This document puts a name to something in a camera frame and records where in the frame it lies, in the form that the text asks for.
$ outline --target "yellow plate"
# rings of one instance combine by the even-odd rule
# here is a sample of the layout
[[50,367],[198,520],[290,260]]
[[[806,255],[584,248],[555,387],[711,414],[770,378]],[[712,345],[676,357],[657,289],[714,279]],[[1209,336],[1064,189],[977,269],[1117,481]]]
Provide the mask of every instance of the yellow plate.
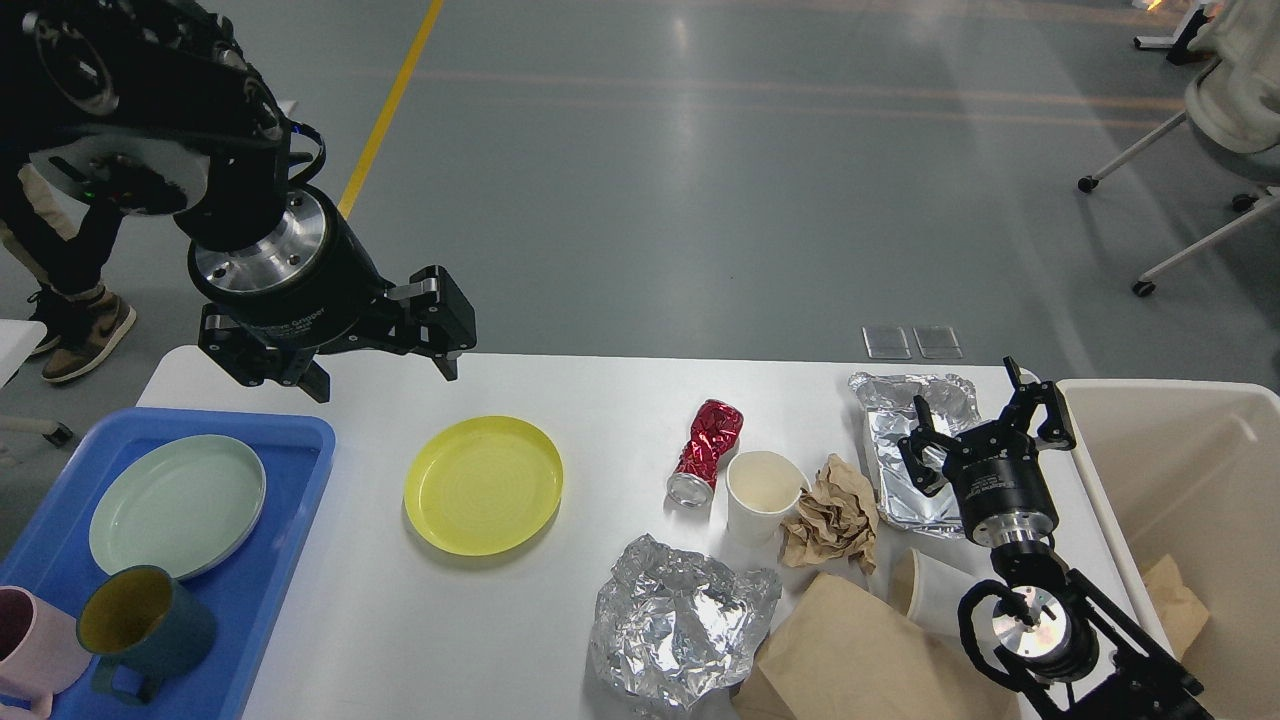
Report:
[[472,418],[431,438],[404,479],[404,510],[429,543],[494,555],[534,537],[559,506],[564,466],[524,420]]

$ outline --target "light green plate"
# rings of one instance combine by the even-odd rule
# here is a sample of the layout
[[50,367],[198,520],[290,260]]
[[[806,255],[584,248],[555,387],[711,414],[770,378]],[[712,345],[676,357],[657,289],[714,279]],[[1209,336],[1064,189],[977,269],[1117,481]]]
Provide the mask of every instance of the light green plate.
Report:
[[250,446],[225,436],[177,439],[115,478],[90,521],[90,551],[108,575],[156,565],[193,578],[236,552],[265,498],[266,471]]

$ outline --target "dark teal mug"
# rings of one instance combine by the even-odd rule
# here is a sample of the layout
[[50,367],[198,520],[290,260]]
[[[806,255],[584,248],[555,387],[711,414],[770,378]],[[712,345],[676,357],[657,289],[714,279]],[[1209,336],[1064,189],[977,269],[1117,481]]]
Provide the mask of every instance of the dark teal mug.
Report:
[[[214,646],[214,614],[178,580],[152,565],[111,575],[84,603],[76,635],[99,656],[95,692],[146,705],[166,678],[191,671]],[[115,687],[120,666],[142,675],[134,693]]]

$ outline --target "blue tray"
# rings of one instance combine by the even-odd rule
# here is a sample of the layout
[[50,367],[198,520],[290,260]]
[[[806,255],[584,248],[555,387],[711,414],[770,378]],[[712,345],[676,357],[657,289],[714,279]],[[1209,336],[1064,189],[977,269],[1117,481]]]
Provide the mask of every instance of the blue tray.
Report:
[[[244,710],[329,480],[334,436],[324,420],[151,407],[104,418],[84,436],[0,566],[0,584],[22,585],[78,616],[108,578],[88,550],[88,523],[102,493],[138,457],[166,442],[206,433],[244,442],[266,468],[266,502],[248,539],[223,564],[184,583],[218,619],[214,648],[189,674],[166,680],[143,707],[91,691],[91,665],[54,697],[54,720],[236,720]],[[122,673],[119,682],[124,680]]]

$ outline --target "crumpled aluminum foil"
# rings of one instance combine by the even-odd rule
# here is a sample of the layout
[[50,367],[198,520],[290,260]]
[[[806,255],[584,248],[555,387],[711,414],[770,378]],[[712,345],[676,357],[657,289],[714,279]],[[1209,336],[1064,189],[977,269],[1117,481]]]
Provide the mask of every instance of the crumpled aluminum foil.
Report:
[[733,573],[641,536],[595,598],[591,669],[639,711],[689,711],[708,692],[746,679],[781,596],[773,570]]

